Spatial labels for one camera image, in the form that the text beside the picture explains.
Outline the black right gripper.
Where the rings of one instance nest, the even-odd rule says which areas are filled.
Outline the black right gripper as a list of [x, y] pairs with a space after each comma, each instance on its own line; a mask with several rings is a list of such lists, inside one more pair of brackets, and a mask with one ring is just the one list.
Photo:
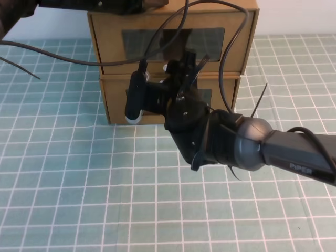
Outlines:
[[164, 116], [165, 130], [191, 170], [198, 171], [204, 165], [219, 162], [213, 152], [219, 119], [198, 89], [196, 52], [185, 51], [183, 58], [167, 63], [165, 81], [146, 84], [146, 106], [150, 112]]

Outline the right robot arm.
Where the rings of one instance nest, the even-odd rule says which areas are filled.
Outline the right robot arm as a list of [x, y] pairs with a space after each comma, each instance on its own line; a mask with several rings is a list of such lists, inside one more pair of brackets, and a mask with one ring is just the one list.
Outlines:
[[210, 108], [197, 88], [207, 61], [197, 64], [195, 53], [187, 51], [168, 62], [168, 77], [160, 84], [165, 129], [192, 170], [223, 164], [256, 171], [271, 165], [335, 185], [335, 136], [304, 127], [274, 130], [264, 119]]

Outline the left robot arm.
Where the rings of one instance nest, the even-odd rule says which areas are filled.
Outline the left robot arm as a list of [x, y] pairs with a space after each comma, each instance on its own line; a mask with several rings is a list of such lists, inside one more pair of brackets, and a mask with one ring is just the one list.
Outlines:
[[135, 62], [142, 62], [167, 49], [167, 47], [170, 46], [177, 39], [177, 36], [181, 32], [188, 14], [188, 9], [190, 6], [189, 1], [185, 1], [182, 8], [175, 12], [176, 14], [183, 12], [182, 19], [175, 35], [166, 44], [154, 51], [151, 50], [152, 44], [154, 43], [154, 41], [152, 40], [151, 42], [149, 42], [147, 51], [144, 53], [143, 56], [130, 60], [103, 63], [81, 61], [63, 57], [61, 55], [57, 55], [49, 51], [45, 51], [22, 43], [6, 41], [4, 40], [4, 37], [18, 23], [20, 19], [33, 16], [36, 8], [38, 7], [69, 11], [73, 10], [109, 13], [126, 16], [144, 13], [150, 9], [162, 8], [167, 6], [168, 4], [169, 1], [1, 1], [1, 45], [20, 47], [48, 56], [50, 58], [84, 66], [114, 67]]

